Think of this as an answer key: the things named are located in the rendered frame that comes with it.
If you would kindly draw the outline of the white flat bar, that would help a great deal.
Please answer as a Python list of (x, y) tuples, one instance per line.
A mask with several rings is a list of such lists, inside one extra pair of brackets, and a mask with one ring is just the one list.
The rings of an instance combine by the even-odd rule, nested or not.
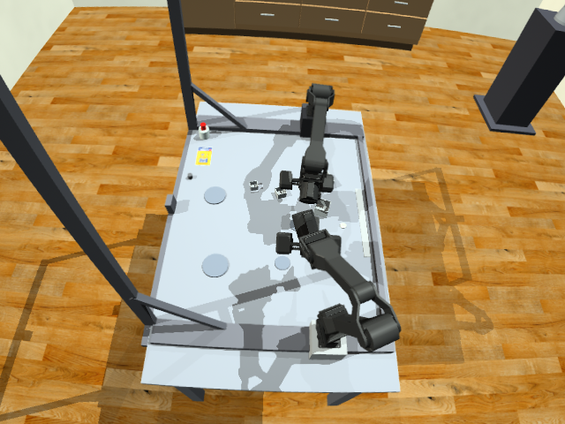
[(363, 250), (364, 250), (364, 257), (371, 257), (369, 238), (368, 238), (366, 219), (365, 219), (365, 208), (364, 208), (362, 190), (361, 189), (355, 189), (355, 190), (356, 190), (356, 197), (357, 197), (357, 204), (358, 204), (358, 216), (359, 216), (359, 222), (360, 222), (360, 230), (361, 230), (362, 244), (363, 244)]

